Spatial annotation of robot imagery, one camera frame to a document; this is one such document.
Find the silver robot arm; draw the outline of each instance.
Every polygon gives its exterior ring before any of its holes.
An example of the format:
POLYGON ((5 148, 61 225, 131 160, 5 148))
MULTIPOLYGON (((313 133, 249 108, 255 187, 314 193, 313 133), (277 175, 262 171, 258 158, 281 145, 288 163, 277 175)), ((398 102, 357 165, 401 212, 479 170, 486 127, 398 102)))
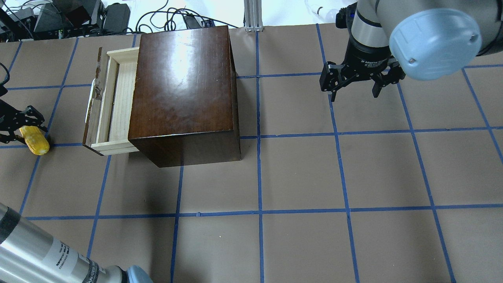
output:
POLYGON ((336 26, 347 28, 350 39, 341 64, 325 63, 321 90, 334 101, 338 89, 373 80, 377 97, 405 74, 450 75, 475 56, 503 50, 502 20, 502 0, 359 0, 337 16, 336 26))

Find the blue cap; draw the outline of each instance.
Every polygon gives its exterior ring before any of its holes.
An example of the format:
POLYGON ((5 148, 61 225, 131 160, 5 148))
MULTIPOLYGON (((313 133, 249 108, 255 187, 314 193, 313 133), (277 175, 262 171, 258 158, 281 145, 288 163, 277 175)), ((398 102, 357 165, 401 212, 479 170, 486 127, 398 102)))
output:
POLYGON ((456 72, 475 58, 481 45, 477 22, 462 11, 446 8, 409 16, 389 37, 389 49, 403 71, 421 81, 456 72))
POLYGON ((148 274, 138 265, 128 268, 127 275, 130 283, 153 283, 148 274))

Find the wooden box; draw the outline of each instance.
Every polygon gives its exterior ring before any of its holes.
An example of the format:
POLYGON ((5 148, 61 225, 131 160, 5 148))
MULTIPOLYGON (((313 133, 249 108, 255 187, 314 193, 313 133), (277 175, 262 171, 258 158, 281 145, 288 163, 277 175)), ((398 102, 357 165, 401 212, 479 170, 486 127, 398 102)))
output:
POLYGON ((140 151, 159 167, 241 159, 226 26, 144 34, 139 48, 101 52, 98 61, 86 147, 140 151))

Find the yellow object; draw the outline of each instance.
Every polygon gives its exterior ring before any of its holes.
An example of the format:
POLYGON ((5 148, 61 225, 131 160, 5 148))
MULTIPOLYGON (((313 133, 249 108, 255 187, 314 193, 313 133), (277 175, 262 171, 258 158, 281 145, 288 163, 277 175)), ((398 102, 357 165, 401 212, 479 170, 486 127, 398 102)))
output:
POLYGON ((43 155, 49 151, 49 143, 39 128, 35 126, 22 126, 19 131, 25 138, 26 145, 36 155, 43 155))

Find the glossy wood surface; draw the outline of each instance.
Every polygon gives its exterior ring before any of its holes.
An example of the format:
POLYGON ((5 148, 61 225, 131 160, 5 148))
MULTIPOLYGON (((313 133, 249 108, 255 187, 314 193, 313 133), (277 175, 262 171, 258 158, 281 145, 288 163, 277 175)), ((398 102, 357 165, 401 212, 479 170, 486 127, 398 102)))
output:
POLYGON ((240 159, 226 26, 142 35, 128 139, 159 167, 240 159))

